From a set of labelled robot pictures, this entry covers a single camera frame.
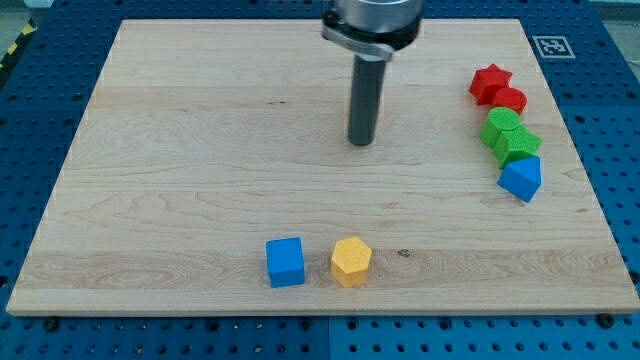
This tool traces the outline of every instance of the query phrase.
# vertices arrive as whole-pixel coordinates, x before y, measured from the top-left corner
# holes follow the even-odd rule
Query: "blue block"
[[[529,202],[542,185],[540,158],[532,156],[507,164],[498,179],[498,185],[522,201]]]
[[[300,238],[268,241],[267,270],[271,287],[304,284],[304,257]]]

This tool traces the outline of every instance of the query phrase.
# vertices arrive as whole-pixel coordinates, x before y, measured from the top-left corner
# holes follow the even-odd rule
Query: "yellow hexagonal block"
[[[344,287],[363,285],[367,282],[371,252],[359,237],[338,241],[331,256],[331,275]]]

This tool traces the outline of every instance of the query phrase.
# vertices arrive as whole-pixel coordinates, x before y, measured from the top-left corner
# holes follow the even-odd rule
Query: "black cylinder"
[[[369,145],[376,135],[385,66],[384,60],[368,55],[354,58],[348,130],[353,145]]]

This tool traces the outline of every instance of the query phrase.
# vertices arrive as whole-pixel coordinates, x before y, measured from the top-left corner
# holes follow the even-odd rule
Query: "green block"
[[[487,121],[482,128],[480,140],[492,148],[501,132],[513,130],[518,126],[520,126],[520,115],[517,112],[506,107],[493,108],[489,111]]]
[[[493,154],[498,158],[498,166],[503,170],[508,163],[536,156],[542,138],[530,133],[524,126],[503,131],[493,146]]]

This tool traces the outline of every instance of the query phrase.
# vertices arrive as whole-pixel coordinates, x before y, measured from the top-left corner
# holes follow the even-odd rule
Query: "metal cylinder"
[[[353,145],[366,146],[373,142],[386,64],[373,56],[356,54],[354,57],[347,133]]]
[[[335,0],[342,20],[359,30],[388,33],[422,17],[423,0]]]

